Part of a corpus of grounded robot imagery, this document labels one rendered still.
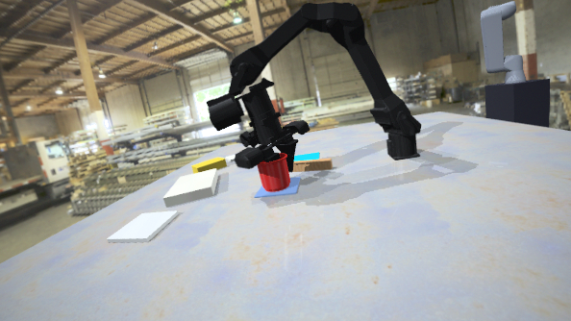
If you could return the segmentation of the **red cup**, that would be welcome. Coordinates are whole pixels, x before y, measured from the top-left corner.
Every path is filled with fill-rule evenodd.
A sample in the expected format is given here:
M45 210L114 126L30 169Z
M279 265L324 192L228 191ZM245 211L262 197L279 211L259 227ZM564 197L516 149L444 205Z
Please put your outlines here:
M286 163L287 154L279 153L280 159L271 162L264 160L257 165L262 187L266 191L282 191L289 187L290 178Z

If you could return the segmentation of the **light wooden beam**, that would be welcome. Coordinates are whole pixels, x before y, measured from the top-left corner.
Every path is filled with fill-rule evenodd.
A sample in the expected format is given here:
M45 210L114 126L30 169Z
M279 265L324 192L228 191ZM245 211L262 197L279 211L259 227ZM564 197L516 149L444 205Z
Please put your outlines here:
M332 170L332 159L297 160L293 164L293 172Z

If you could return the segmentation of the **yellow rectangular block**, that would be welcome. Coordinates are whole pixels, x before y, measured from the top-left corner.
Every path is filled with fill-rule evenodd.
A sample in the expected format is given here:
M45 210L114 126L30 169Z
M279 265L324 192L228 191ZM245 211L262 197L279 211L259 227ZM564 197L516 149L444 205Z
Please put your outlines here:
M225 159L216 158L214 160L205 160L203 162L192 165L193 173L199 173L214 168L227 167Z

